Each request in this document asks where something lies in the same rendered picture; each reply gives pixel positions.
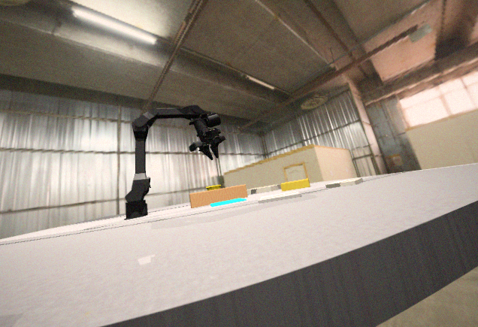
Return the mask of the olive-yellow cup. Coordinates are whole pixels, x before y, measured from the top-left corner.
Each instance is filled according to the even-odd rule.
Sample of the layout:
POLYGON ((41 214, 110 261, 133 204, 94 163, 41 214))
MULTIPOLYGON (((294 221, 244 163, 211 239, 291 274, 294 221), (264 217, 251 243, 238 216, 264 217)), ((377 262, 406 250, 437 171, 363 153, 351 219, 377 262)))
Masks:
POLYGON ((221 185, 218 185, 218 186, 210 186, 210 187, 207 187, 207 191, 211 191, 211 190, 215 190, 215 189, 220 189, 221 185))

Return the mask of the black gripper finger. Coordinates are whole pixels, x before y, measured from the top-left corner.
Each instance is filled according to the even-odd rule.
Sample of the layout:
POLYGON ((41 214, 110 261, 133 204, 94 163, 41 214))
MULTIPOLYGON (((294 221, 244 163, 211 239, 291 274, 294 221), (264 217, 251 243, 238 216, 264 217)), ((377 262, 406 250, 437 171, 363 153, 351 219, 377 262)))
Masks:
POLYGON ((219 158, 218 155, 218 145, 220 142, 216 142, 214 145, 212 145, 210 148, 213 151, 213 154, 215 155, 216 158, 219 158))
POLYGON ((203 154, 205 154, 209 159, 213 160, 211 152, 209 150, 209 145, 203 146, 200 150, 203 154))

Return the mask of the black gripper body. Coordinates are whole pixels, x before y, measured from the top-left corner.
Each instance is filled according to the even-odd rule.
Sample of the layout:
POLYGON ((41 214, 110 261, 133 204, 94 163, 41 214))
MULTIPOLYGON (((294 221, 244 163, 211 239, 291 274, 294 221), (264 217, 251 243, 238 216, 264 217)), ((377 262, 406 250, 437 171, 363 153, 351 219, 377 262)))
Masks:
POLYGON ((207 131, 210 131, 210 129, 208 127, 204 127, 202 129, 199 129, 197 131, 197 137, 200 138, 201 141, 196 141, 196 142, 193 142, 192 144, 189 145, 189 150, 190 152, 192 151, 195 151, 197 147, 199 147, 199 149, 201 149, 203 146, 206 146, 208 144, 210 144, 211 146, 214 145, 216 142, 223 142, 225 140, 225 136, 224 135, 220 135, 220 136, 217 136, 216 138, 207 138, 205 141, 202 137, 202 132, 207 132, 207 131), (209 143, 210 142, 210 143, 209 143))

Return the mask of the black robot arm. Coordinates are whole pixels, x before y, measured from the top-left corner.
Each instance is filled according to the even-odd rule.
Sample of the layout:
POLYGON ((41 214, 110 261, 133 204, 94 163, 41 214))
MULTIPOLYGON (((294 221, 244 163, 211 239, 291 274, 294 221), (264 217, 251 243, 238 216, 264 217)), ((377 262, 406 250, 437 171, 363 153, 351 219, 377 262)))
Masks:
MULTIPOLYGON (((151 108, 139 118, 132 121, 132 128, 135 135, 135 175, 132 181, 132 190, 125 196, 126 218, 130 220, 148 215, 147 203, 144 199, 149 192, 150 176, 146 175, 146 139, 148 129, 161 118, 186 118, 189 125, 194 125, 198 131, 204 127, 214 127, 221 123, 218 114, 207 114, 198 105, 191 104, 180 108, 151 108), (201 117, 200 117, 201 114, 201 117)), ((204 141, 207 138, 215 138, 221 133, 219 127, 207 132, 202 132, 204 141)))

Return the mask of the tan wooden plank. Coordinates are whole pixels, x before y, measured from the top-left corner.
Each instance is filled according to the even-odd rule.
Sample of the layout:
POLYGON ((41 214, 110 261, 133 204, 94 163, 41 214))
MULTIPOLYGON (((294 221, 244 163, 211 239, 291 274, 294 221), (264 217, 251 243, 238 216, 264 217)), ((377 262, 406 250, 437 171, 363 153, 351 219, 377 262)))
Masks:
POLYGON ((193 194, 190 193, 189 195, 191 208, 248 197, 246 185, 215 189, 193 194))

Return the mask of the yellow rectangular block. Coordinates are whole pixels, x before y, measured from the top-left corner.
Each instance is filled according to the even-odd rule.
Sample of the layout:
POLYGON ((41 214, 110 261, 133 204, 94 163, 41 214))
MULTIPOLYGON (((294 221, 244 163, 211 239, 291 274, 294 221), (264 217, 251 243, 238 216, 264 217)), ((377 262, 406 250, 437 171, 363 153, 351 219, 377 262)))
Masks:
POLYGON ((282 192, 293 190, 293 189, 300 189, 304 187, 310 187, 309 180, 299 180, 291 183, 283 183, 281 184, 282 192))

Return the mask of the cream flat rectangular block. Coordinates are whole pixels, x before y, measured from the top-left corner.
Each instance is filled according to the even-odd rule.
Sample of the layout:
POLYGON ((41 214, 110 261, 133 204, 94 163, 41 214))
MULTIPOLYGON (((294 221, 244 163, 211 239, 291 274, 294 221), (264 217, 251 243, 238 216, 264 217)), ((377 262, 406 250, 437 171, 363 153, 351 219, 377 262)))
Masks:
POLYGON ((274 185, 274 186, 266 186, 266 187, 256 188, 256 189, 248 189, 247 190, 247 195, 263 193, 263 192, 273 192, 273 191, 278 190, 278 189, 282 189, 280 184, 279 185, 274 185))

